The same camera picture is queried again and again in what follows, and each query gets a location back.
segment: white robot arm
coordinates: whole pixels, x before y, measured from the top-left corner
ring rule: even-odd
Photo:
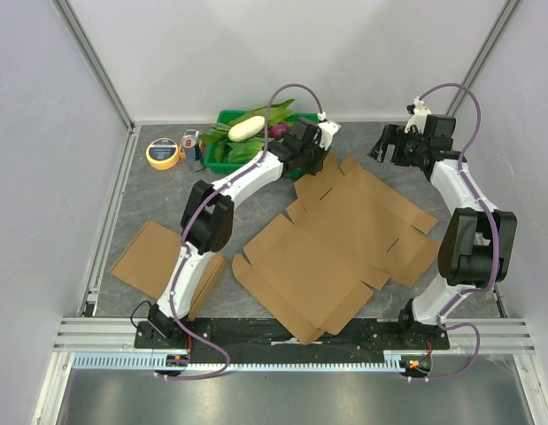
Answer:
[[[506,277],[517,220],[513,213],[501,212],[478,189],[460,152],[452,150],[453,117],[433,115],[415,98],[407,106],[412,114],[406,126],[387,125],[369,156],[383,162],[389,145],[395,145],[391,162],[398,166],[417,166],[435,186],[452,215],[437,263],[439,274],[404,309],[405,321],[419,330],[435,327],[473,290],[485,288],[490,279],[493,250],[476,243],[476,235],[491,240],[491,228],[483,207],[492,213],[498,227],[499,262],[496,282]],[[482,202],[476,199],[471,184]]]
[[[433,339],[437,332],[442,332],[437,326],[437,316],[441,314],[443,319],[469,295],[469,290],[486,286],[492,265],[492,249],[477,244],[475,236],[482,234],[485,239],[490,239],[491,235],[484,211],[461,177],[464,173],[474,183],[468,166],[462,163],[459,169],[459,152],[452,150],[455,119],[431,114],[418,98],[407,109],[413,116],[407,125],[387,125],[369,155],[383,162],[389,145],[395,145],[391,161],[398,166],[419,167],[439,190],[452,215],[438,255],[439,274],[421,295],[407,303],[399,316],[403,338],[424,334],[431,335],[425,339]],[[260,152],[235,173],[212,184],[195,184],[181,219],[182,226],[210,193],[218,190],[220,194],[209,204],[213,211],[202,211],[187,241],[184,241],[174,273],[158,301],[161,313],[177,318],[188,314],[195,287],[206,265],[231,235],[232,217],[237,206],[288,171],[301,168],[306,173],[316,174],[321,170],[333,135],[340,128],[325,118],[324,113],[320,114],[320,124],[298,121],[283,141],[273,142],[268,152]],[[499,282],[507,273],[517,221],[511,212],[498,211],[480,190],[478,193],[498,225]],[[170,295],[173,295],[174,305],[169,302]]]
[[[211,185],[205,182],[196,183],[181,220],[183,226],[194,209],[208,195],[209,190],[219,190],[220,198],[214,205],[213,214],[207,214],[206,218],[202,214],[200,226],[191,229],[189,235],[195,234],[193,237],[188,237],[181,248],[174,272],[158,301],[160,312],[172,317],[168,300],[174,287],[174,308],[177,316],[182,318],[188,314],[195,287],[203,271],[214,253],[219,251],[230,237],[232,217],[230,216],[229,220],[228,216],[234,214],[235,209],[243,201],[268,183],[278,180],[288,171],[302,168],[309,174],[316,174],[322,169],[322,162],[340,126],[334,121],[326,120],[325,113],[319,114],[319,119],[319,124],[304,119],[298,120],[283,141],[270,143],[270,151],[265,154],[258,153],[252,161],[227,177]],[[216,223],[225,226],[224,228],[213,226]],[[209,243],[210,239],[214,239],[214,243]]]

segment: cardboard flap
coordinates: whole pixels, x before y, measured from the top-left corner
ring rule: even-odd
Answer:
[[[297,227],[251,264],[261,281],[275,288],[315,328],[321,327],[356,286],[362,286],[344,263]]]
[[[323,169],[316,175],[306,174],[297,180],[295,191],[304,208],[308,210],[309,205],[319,202],[341,179],[343,179],[343,173],[336,162],[336,153],[331,151],[323,162]]]
[[[340,304],[334,312],[325,320],[321,325],[321,328],[325,329],[331,335],[337,335],[346,324],[351,321],[351,317],[354,317],[359,312],[360,308],[364,306],[366,301],[374,295],[372,290],[365,285],[357,285],[348,295],[344,298],[342,304]]]
[[[273,290],[242,255],[234,256],[232,271],[236,279],[303,344],[315,341],[324,333]]]
[[[427,234],[437,224],[437,219],[423,212],[417,205],[362,168],[352,156],[341,164],[344,175],[351,184],[366,192],[375,202],[386,207],[393,214]]]
[[[431,263],[433,263],[439,252],[440,246],[441,243],[439,241],[428,239],[424,246],[415,252],[415,255],[412,257],[409,264],[407,264],[398,273],[393,274],[391,278],[397,283],[401,283],[408,288],[412,288],[412,286],[417,282],[417,279],[419,279]]]
[[[166,289],[180,246],[180,235],[155,221],[147,221],[116,260],[110,273],[157,299]]]
[[[246,257],[251,263],[258,261],[292,229],[293,224],[282,215],[278,215],[244,246]]]
[[[382,246],[393,243],[391,236],[386,236],[387,245],[383,245],[381,240],[375,237],[370,239],[371,235],[356,229],[354,222],[331,220],[330,209],[319,214],[308,214],[307,220],[301,220],[297,226],[314,236],[325,251],[345,264],[364,284],[381,290],[390,279],[391,273],[378,268],[374,260],[379,258],[378,251]]]
[[[201,278],[191,299],[191,308],[189,309],[190,321],[193,321],[197,317],[226,268],[227,261],[224,257],[220,254],[214,254],[209,264],[206,265],[203,274],[201,274]]]
[[[286,211],[288,212],[289,218],[294,223],[297,223],[298,221],[303,219],[307,214],[307,211],[303,207],[301,199],[298,199],[291,203],[291,205],[286,208]]]

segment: small can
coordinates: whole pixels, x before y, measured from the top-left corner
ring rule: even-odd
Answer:
[[[203,152],[199,145],[199,132],[197,130],[187,130],[181,139],[181,147],[185,152],[185,159],[189,163],[189,168],[198,173],[205,169],[203,164]]]

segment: green plastic crate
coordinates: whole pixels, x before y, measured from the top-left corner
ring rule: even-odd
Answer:
[[[247,111],[230,111],[225,110],[219,113],[219,118],[217,122],[222,124],[228,124],[230,121],[242,117]],[[295,113],[287,118],[287,121],[296,121],[297,118],[304,117],[313,122],[319,122],[316,113]],[[236,171],[238,168],[243,166],[243,164],[229,164],[228,162],[215,162],[214,160],[214,148],[215,144],[211,143],[207,149],[205,155],[205,165],[209,167],[213,173],[216,174],[230,174],[233,171]],[[288,177],[298,178],[301,177],[301,170],[296,170],[291,173],[288,173]]]

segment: aluminum frame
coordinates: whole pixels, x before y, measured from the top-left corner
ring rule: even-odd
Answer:
[[[122,203],[122,197],[124,196],[124,188],[126,188],[140,130],[140,127],[136,127],[128,134],[126,145],[122,152],[116,180],[112,187],[110,201],[106,215],[104,216],[103,226],[97,237],[95,255],[87,271],[87,279],[81,296],[81,306],[76,312],[79,315],[94,316],[96,312],[98,291],[103,278],[104,267],[106,266],[106,257],[111,246],[112,235],[116,227],[116,220],[118,219],[118,212]]]
[[[120,121],[122,121],[122,124],[124,124],[124,127],[128,130],[134,129],[134,121],[128,113],[122,99],[120,99],[118,92],[114,88],[111,78],[104,69],[103,63],[96,54],[95,48],[91,44],[85,29],[75,13],[74,8],[71,6],[71,3],[69,0],[52,0],[52,2],[61,15],[61,18],[65,21],[67,29],[69,29],[73,39],[79,46],[82,55],[89,64],[90,70],[95,75],[104,93],[111,101],[111,104],[114,107]]]
[[[506,0],[500,13],[496,17],[492,28],[490,29],[488,35],[486,35],[486,39],[482,43],[481,48],[478,50],[475,59],[468,68],[465,78],[462,80],[461,84],[463,86],[471,89],[475,85],[480,72],[492,55],[494,48],[498,45],[498,42],[500,41],[503,33],[506,31],[510,20],[517,12],[520,4],[521,0]],[[446,115],[456,115],[466,98],[467,92],[458,89],[451,101],[451,104],[449,104],[449,107],[447,108]]]
[[[521,386],[528,401],[529,410],[536,425],[548,425],[548,394],[543,383],[543,373],[531,341],[529,331],[523,319],[469,319],[446,321],[447,325],[472,321],[480,330],[482,344],[480,355],[512,354],[519,371]],[[46,379],[43,383],[35,415],[34,425],[55,424],[59,408],[65,395],[71,370],[77,358],[99,357],[105,359],[127,359],[121,366],[113,362],[111,369],[137,370],[142,359],[161,359],[167,354],[183,354],[185,350],[138,350],[134,348],[135,328],[127,318],[64,318],[59,328],[53,355]],[[434,355],[470,354],[475,348],[475,335],[472,329],[464,328],[450,332],[451,349],[436,351]],[[418,355],[417,351],[387,351],[386,359],[393,360],[399,355]],[[107,368],[99,363],[98,368]],[[218,365],[199,365],[193,370],[213,370]],[[233,372],[243,371],[304,371],[324,370],[327,372],[356,370],[358,373],[370,373],[370,365],[354,367],[348,364],[326,365],[233,365]]]

